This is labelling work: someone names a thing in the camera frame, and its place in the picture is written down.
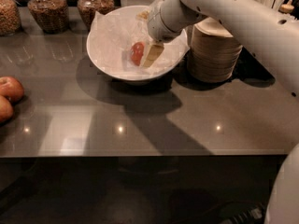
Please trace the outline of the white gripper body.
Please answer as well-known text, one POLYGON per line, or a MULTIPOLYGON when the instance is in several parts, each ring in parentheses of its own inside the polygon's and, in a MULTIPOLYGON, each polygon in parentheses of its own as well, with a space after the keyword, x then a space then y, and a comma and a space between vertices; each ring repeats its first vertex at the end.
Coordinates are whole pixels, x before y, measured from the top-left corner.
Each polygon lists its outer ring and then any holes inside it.
POLYGON ((181 34, 181 28, 176 27, 177 18, 164 7, 163 3, 156 5, 149 13, 147 23, 149 36, 157 42, 171 42, 181 34))

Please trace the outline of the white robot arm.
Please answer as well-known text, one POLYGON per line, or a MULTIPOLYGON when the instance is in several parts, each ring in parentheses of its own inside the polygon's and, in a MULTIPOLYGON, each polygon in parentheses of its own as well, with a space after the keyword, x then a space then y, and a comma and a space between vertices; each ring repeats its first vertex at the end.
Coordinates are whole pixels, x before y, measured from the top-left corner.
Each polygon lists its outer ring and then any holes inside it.
MULTIPOLYGON (((168 43, 205 16, 218 21, 290 93, 299 95, 299 20, 254 0, 163 0, 149 9, 149 36, 168 43)), ((264 224, 299 222, 299 149, 281 165, 264 224)))

